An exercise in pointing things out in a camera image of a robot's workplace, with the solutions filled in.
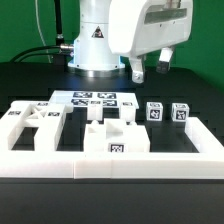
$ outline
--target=warning label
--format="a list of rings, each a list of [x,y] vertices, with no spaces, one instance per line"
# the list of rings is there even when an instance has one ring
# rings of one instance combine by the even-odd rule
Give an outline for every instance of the warning label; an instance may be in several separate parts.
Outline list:
[[[100,27],[98,26],[95,30],[95,32],[92,35],[93,38],[104,38],[103,33],[100,29]]]

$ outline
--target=silver metal part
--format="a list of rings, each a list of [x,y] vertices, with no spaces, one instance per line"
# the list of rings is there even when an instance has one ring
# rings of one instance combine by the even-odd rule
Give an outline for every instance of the silver metal part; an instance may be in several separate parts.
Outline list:
[[[57,39],[63,39],[63,38],[64,38],[63,34],[57,34]]]
[[[164,47],[161,50],[159,61],[171,62],[175,46]]]
[[[61,44],[60,48],[62,51],[74,51],[74,46],[72,44]]]
[[[177,9],[180,8],[181,0],[167,0],[164,9]]]
[[[133,125],[133,126],[135,125],[136,126],[137,123],[135,121],[131,121],[129,125]]]
[[[93,120],[91,124],[92,124],[92,125],[98,125],[98,124],[99,124],[99,121],[97,121],[97,120]]]
[[[131,68],[132,68],[132,81],[135,83],[143,83],[145,77],[145,55],[139,56],[137,58],[129,58]]]
[[[110,78],[110,77],[116,77],[119,75],[124,75],[125,74],[125,69],[115,69],[111,71],[91,71],[91,70],[83,70],[83,69],[78,69],[74,67],[68,67],[68,71],[80,76],[85,76],[89,78]]]

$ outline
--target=white block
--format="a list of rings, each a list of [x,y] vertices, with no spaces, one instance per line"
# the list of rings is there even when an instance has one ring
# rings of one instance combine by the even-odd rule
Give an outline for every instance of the white block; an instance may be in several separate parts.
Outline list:
[[[80,100],[88,102],[90,99],[102,99],[104,101],[104,107],[109,108],[119,108],[120,102],[132,102],[135,108],[139,109],[135,93],[123,92],[54,91],[49,102],[66,105],[72,103],[73,107],[87,107],[88,103],[81,103]]]
[[[11,107],[18,107],[18,106],[22,106],[22,105],[31,105],[31,106],[35,106],[39,109],[43,109],[46,108],[49,105],[48,101],[24,101],[24,100],[16,100],[13,101],[11,103]]]
[[[79,153],[10,151],[0,157],[0,177],[10,178],[73,178],[74,158]]]
[[[135,121],[136,107],[132,102],[121,102],[119,108],[120,119],[126,122]]]
[[[150,141],[144,126],[126,125],[121,119],[104,119],[104,124],[86,125],[84,152],[126,153],[149,150]]]
[[[0,120],[0,150],[11,150],[21,135],[23,120],[31,113],[31,106],[23,104],[11,107]]]
[[[85,152],[103,152],[106,139],[106,128],[104,125],[87,124],[84,136]]]
[[[200,153],[224,152],[222,144],[196,117],[188,117],[185,133]]]
[[[87,107],[87,120],[103,120],[103,101],[90,100]]]
[[[147,102],[146,118],[148,121],[162,121],[163,105],[159,102]]]
[[[77,160],[74,164],[74,178],[110,178],[111,158],[108,154],[85,154],[84,159]]]
[[[190,108],[185,103],[172,103],[171,117],[173,121],[185,122],[189,117]]]
[[[38,152],[57,150],[66,118],[65,105],[51,104],[34,136],[34,148]]]
[[[223,179],[223,154],[112,154],[111,178]]]
[[[128,152],[150,152],[150,141],[145,126],[128,125],[124,129]]]

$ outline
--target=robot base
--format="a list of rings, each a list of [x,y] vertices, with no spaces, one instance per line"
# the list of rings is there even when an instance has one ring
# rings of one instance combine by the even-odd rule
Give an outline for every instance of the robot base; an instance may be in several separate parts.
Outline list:
[[[68,72],[89,78],[110,78],[126,74],[125,68],[118,68],[108,71],[84,70],[68,66]]]

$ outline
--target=cable connector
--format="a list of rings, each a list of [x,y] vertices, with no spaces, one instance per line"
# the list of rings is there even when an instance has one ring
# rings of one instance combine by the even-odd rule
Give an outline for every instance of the cable connector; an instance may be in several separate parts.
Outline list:
[[[60,49],[61,49],[61,51],[66,51],[66,52],[68,52],[68,51],[74,51],[74,46],[73,46],[73,44],[61,44],[60,45]]]

